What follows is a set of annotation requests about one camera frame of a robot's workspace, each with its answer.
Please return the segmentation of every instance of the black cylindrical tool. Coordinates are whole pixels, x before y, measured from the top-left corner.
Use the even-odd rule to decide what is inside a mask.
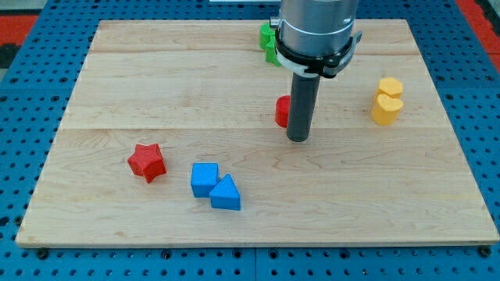
[[[287,137],[291,141],[305,141],[309,136],[320,78],[306,78],[294,73],[287,126]]]

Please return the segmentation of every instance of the yellow block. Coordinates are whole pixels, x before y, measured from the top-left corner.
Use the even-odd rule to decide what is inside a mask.
[[[391,125],[398,118],[403,105],[403,101],[399,98],[391,98],[386,94],[379,94],[373,103],[373,121],[382,126]]]
[[[378,84],[373,101],[375,101],[379,94],[386,94],[391,98],[400,98],[403,94],[403,83],[394,77],[382,78]]]

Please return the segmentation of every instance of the blue block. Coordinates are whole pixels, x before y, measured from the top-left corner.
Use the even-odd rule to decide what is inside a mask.
[[[191,188],[195,197],[208,197],[219,182],[219,164],[195,163],[191,172]]]
[[[210,204],[212,208],[240,211],[240,194],[230,174],[225,175],[210,192]]]

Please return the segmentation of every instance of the green block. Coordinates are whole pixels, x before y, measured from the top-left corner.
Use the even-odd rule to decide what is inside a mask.
[[[271,29],[269,23],[264,23],[260,27],[260,48],[262,50],[266,49],[266,45],[269,44],[271,37],[274,37],[274,30]]]
[[[280,67],[281,64],[278,62],[278,57],[276,56],[276,51],[274,50],[274,42],[276,39],[270,37],[269,43],[266,45],[266,62],[273,63],[275,66]]]

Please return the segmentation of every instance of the blue mat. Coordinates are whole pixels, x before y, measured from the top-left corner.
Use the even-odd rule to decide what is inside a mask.
[[[500,279],[500,247],[24,250],[13,242],[99,20],[268,19],[277,3],[49,0],[0,84],[0,279]],[[500,227],[500,77],[451,0],[361,0],[407,19]]]

